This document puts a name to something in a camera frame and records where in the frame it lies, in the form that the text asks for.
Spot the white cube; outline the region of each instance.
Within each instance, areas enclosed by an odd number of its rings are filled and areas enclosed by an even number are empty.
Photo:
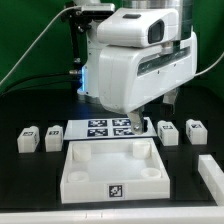
[[[148,141],[136,141],[133,143],[133,157],[136,159],[148,159],[151,145]]]
[[[45,146],[47,152],[61,151],[63,145],[63,128],[54,126],[48,128],[45,137]]]
[[[19,153],[34,152],[39,141],[40,135],[37,127],[24,128],[17,139]]]
[[[172,122],[160,121],[157,134],[164,146],[175,146],[179,142],[179,132]]]
[[[91,160],[92,150],[90,144],[74,144],[73,159],[77,162],[87,162]]]
[[[192,145],[206,145],[208,131],[201,121],[192,119],[186,122],[186,134]]]

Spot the cable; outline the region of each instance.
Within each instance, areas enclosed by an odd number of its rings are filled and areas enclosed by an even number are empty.
[[[18,86],[27,81],[31,81],[34,79],[42,79],[42,78],[54,78],[54,77],[59,77],[59,76],[68,76],[68,75],[69,74],[67,74],[67,73],[56,73],[56,74],[35,75],[35,76],[31,76],[31,77],[26,77],[26,78],[20,79],[16,82],[12,83],[11,85],[7,86],[7,88],[4,90],[4,92],[2,94],[4,94],[5,92],[8,92],[10,89],[14,88],[15,86]]]
[[[59,82],[51,82],[51,83],[45,83],[45,84],[41,84],[41,85],[33,85],[33,86],[26,86],[20,89],[14,89],[8,92],[4,92],[0,95],[0,97],[4,97],[7,94],[11,93],[11,92],[15,92],[15,91],[21,91],[21,90],[25,90],[25,89],[31,89],[31,88],[35,88],[35,87],[42,87],[42,86],[49,86],[49,85],[55,85],[55,84],[62,84],[62,83],[71,83],[74,82],[73,80],[67,80],[67,81],[59,81]]]
[[[18,65],[22,62],[22,60],[26,57],[26,55],[30,52],[30,50],[34,47],[34,45],[41,39],[41,37],[48,31],[48,29],[51,27],[51,25],[65,12],[70,11],[72,9],[79,8],[79,6],[69,7],[66,9],[63,9],[60,13],[58,13],[51,22],[47,25],[47,27],[42,31],[42,33],[36,38],[36,40],[30,45],[30,47],[26,50],[26,52],[22,55],[22,57],[17,61],[17,63],[13,66],[13,68],[8,72],[8,74],[1,80],[0,82],[0,88],[2,84],[5,82],[6,79],[9,78],[9,76],[15,71],[15,69],[18,67]]]
[[[202,75],[202,74],[210,71],[212,68],[214,68],[222,60],[223,57],[224,57],[224,52],[222,53],[222,55],[220,56],[220,58],[213,65],[211,65],[210,67],[208,67],[204,71],[195,74],[195,76],[199,76],[199,75]]]

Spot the printed label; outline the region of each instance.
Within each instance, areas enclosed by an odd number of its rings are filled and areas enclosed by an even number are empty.
[[[114,128],[114,136],[134,135],[131,128]]]
[[[114,127],[131,126],[131,122],[129,119],[116,119],[116,120],[112,120],[112,123]]]
[[[92,120],[89,121],[88,127],[107,127],[107,120]]]
[[[87,137],[108,136],[108,129],[89,129]]]
[[[191,127],[192,128],[202,128],[202,126],[200,124],[192,124]]]
[[[32,136],[34,132],[24,132],[23,136]]]
[[[50,131],[49,135],[59,135],[59,131]]]
[[[173,127],[171,125],[166,125],[166,126],[163,126],[163,129],[164,130],[169,130],[169,129],[173,129]]]
[[[124,199],[124,185],[123,184],[108,185],[108,198]]]

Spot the black table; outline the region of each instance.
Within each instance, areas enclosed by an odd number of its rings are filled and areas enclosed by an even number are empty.
[[[160,104],[146,106],[156,127]],[[61,204],[60,181],[68,142],[62,152],[47,153],[47,128],[68,120],[118,118],[100,105],[78,102],[70,90],[13,92],[0,99],[0,212],[62,211],[80,209],[146,208],[216,205],[198,171],[198,156],[211,154],[224,166],[224,103],[205,88],[183,87],[170,119],[179,130],[176,147],[164,147],[156,137],[160,156],[171,180],[171,198],[161,200]],[[185,134],[186,120],[201,120],[208,129],[208,144],[192,146]],[[23,128],[37,126],[40,144],[35,153],[19,154],[17,138]]]

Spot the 3d printed tray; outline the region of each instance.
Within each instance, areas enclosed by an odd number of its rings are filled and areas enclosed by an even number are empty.
[[[70,142],[62,203],[170,197],[170,180],[153,139]]]

